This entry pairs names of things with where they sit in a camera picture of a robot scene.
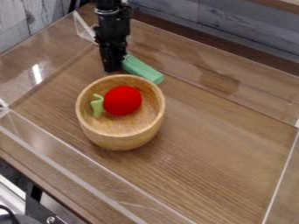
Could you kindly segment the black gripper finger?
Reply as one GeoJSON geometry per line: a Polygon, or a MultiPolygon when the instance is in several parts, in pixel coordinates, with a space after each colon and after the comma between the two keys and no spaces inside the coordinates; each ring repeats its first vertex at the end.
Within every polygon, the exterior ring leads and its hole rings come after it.
{"type": "Polygon", "coordinates": [[[110,55],[110,70],[115,72],[122,68],[124,57],[127,56],[127,48],[124,46],[112,46],[110,55]]]}
{"type": "Polygon", "coordinates": [[[110,47],[106,45],[99,45],[99,52],[103,61],[104,71],[111,72],[111,51],[110,47]]]}

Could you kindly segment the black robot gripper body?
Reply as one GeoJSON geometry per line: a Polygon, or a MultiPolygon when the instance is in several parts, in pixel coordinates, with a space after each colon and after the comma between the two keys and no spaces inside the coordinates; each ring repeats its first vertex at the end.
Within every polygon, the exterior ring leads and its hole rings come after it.
{"type": "Polygon", "coordinates": [[[103,46],[127,47],[131,34],[131,7],[128,3],[96,3],[96,42],[103,46]]]}

